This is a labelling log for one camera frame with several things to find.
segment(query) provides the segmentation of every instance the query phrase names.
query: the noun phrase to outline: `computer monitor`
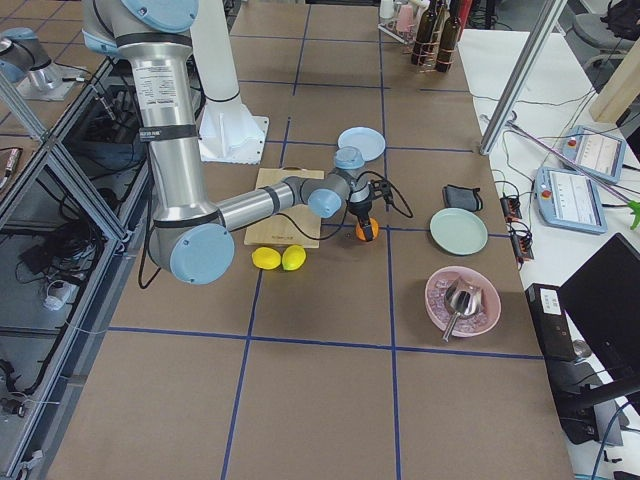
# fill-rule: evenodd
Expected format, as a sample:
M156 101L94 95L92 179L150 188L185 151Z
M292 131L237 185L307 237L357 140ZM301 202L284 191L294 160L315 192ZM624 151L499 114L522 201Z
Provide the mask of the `computer monitor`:
M626 395L640 413L640 393L631 393L640 392L639 293L640 253L620 233L560 287L560 303L614 379L578 396L576 406Z

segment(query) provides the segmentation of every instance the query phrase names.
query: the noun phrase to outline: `lemon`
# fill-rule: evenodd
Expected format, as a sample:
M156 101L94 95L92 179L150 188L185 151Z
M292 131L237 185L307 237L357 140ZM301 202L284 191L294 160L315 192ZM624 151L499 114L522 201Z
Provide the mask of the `lemon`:
M307 259L307 252L300 245L291 245L282 254L282 268L287 271L299 269Z
M280 265L280 253L273 248L260 247L251 254L251 260L258 268L273 270Z

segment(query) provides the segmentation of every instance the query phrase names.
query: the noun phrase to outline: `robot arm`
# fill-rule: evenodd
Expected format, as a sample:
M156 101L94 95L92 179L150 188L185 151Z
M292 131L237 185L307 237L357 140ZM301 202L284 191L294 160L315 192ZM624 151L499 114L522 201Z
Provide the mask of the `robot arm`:
M57 65L29 28L10 28L0 33L0 71L12 83L29 76L31 84L40 91L53 90L62 84Z
M149 255L178 279L204 284L231 264L229 232L301 203L328 218L348 201L363 225L373 194L360 152L347 147L323 180L289 177L217 204L209 200L186 70L197 13L197 0L84 0L83 32L92 50L131 63L157 196Z

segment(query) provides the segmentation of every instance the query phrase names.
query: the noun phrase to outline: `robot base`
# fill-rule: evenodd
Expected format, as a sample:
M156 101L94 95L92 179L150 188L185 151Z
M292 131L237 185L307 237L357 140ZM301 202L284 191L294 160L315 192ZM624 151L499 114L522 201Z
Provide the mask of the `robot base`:
M67 68L57 65L58 70L62 78L76 78L79 73L75 68ZM41 91L33 86L29 77L26 77L18 85L18 92L25 100L41 100L45 102L62 102L67 98L71 89L77 84L77 82L62 82L60 86L53 90Z
M200 127L202 161L260 163L268 129L268 117L253 116L242 104L225 113L205 108Z

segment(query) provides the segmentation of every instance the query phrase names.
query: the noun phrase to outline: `white table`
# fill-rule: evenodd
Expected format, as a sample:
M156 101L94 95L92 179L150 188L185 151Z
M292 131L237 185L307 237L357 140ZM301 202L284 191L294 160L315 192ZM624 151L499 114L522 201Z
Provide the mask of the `white table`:
M459 49L469 88L474 96L500 98L527 35L527 32L464 31ZM567 42L560 34L552 34L543 54L532 69L520 99L558 104L580 98L590 91L591 83ZM590 104L595 99L595 94L588 98ZM480 115L491 116L497 102L475 98L474 105L478 114L478 123L484 132L487 124L480 120ZM518 116L516 123L537 137L566 135L566 126L579 105L582 105L580 101L562 106L532 105L519 102L515 106ZM615 125L594 122L588 110L587 105L575 125L592 126L596 131L615 127ZM527 139L513 133L507 133L502 138L504 138L504 145L502 141L498 142L490 154L492 168L499 170L494 171L494 177L496 180L503 179L502 173L500 173L503 172L506 180L514 183L520 193L528 192L531 189L531 182L507 165L505 149L508 152L511 165L531 178L535 177L538 167L543 162L552 167L560 166L560 162L555 157L547 156L545 151ZM625 163L638 165L638 161L630 149L627 149ZM640 190L640 173L623 169L620 185ZM496 184L496 186L501 192L502 185ZM505 186L505 192L507 195L514 193L508 185ZM602 189L600 189L600 196L603 203L620 203L619 200ZM604 235L590 235L549 227L542 222L535 204L529 208L528 195L523 195L521 201L524 222L530 226L533 232L533 253L535 255L535 260L526 262L521 270L524 288L534 282L562 285L615 232L623 232L634 247L640 249L640 228L637 231L629 229L632 220L629 209L606 209L608 232ZM572 324L570 324L570 328L572 336L579 338L580 334ZM603 368L595 358L591 358L590 363L595 371ZM611 381L611 378L606 374L601 375L601 379L603 382ZM627 408L625 414L630 418L631 426L639 428L640 417L632 407ZM624 461L617 464L601 462L598 475L613 478L613 471L616 470L640 474L640 435L623 432L623 441L624 447L607 447L607 452L610 457L622 457ZM574 471L580 474L590 474L599 444L588 442L575 446L567 440L567 448Z

